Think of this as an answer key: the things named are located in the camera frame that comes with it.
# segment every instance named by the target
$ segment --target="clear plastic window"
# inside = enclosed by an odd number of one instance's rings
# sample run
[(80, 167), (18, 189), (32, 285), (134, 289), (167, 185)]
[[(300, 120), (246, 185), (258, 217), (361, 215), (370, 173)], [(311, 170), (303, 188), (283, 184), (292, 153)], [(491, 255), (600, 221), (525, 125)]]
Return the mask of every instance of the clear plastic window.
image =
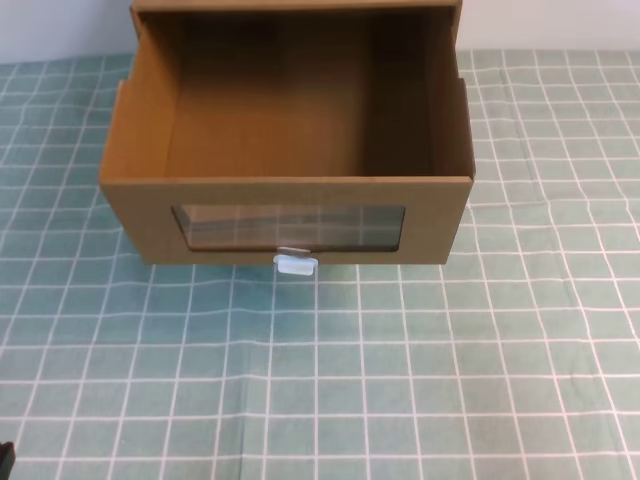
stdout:
[(191, 250), (396, 251), (400, 206), (182, 205), (173, 212)]

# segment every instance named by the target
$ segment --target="brown cardboard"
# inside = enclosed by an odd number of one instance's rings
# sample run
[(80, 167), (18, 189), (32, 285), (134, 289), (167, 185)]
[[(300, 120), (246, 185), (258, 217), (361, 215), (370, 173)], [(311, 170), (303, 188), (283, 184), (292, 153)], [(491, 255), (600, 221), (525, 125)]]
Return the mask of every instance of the brown cardboard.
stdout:
[(273, 251), (190, 250), (177, 206), (399, 205), (397, 251), (313, 256), (444, 263), (474, 176), (459, 7), (137, 0), (140, 47), (100, 182), (145, 260), (272, 262)]

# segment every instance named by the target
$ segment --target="white wall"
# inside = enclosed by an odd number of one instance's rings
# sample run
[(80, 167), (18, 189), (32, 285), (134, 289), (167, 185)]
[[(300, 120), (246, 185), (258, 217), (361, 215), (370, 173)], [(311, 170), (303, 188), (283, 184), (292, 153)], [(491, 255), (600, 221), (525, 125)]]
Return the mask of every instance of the white wall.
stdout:
[[(131, 0), (0, 0), (0, 63), (132, 52)], [(640, 0), (465, 0), (459, 48), (640, 49)]]
[(464, 0), (458, 48), (640, 49), (640, 0)]

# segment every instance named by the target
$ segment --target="cardboard box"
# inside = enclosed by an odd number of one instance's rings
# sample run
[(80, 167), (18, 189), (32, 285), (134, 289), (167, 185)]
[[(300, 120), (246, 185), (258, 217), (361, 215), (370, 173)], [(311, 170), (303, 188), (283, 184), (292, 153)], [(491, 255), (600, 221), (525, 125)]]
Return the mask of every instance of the cardboard box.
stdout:
[(100, 184), (150, 263), (444, 263), (474, 177), (458, 0), (136, 0)]

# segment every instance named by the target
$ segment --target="teal grid mat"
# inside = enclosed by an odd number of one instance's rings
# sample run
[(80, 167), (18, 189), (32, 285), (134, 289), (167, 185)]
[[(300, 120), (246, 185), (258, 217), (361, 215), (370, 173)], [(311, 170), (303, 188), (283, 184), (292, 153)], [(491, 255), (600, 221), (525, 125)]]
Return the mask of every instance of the teal grid mat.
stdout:
[(637, 480), (640, 53), (460, 54), (445, 267), (148, 267), (96, 188), (130, 56), (0, 66), (15, 479)]

